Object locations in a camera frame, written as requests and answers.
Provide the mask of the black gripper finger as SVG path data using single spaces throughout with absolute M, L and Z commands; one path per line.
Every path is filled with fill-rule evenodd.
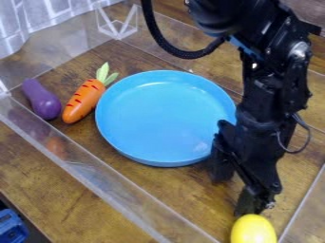
M 214 149 L 210 156 L 210 178 L 213 183 L 229 180 L 235 175 L 236 169 L 231 162 L 229 155 Z
M 236 207 L 235 215 L 241 217 L 244 215 L 259 215 L 272 203 L 269 192 L 263 188 L 253 188 L 245 186 L 239 196 L 239 204 Z

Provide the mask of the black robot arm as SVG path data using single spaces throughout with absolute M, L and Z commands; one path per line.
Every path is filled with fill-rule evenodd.
M 212 177 L 240 176 L 245 187 L 236 215 L 275 206 L 283 191 L 277 161 L 289 153 L 308 88 L 309 27 L 280 0 L 188 0 L 198 27 L 239 46 L 244 95 L 233 122 L 221 120 L 213 139 Z

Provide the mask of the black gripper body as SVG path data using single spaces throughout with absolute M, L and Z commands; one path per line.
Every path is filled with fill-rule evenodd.
M 275 196 L 283 192 L 277 161 L 284 150 L 277 144 L 276 123 L 259 122 L 241 105 L 236 117 L 237 124 L 225 120 L 217 123 L 218 132 L 214 134 L 212 152 L 218 149 L 229 155 L 245 186 L 263 188 L 269 192 L 272 203 L 268 208 L 272 208 Z

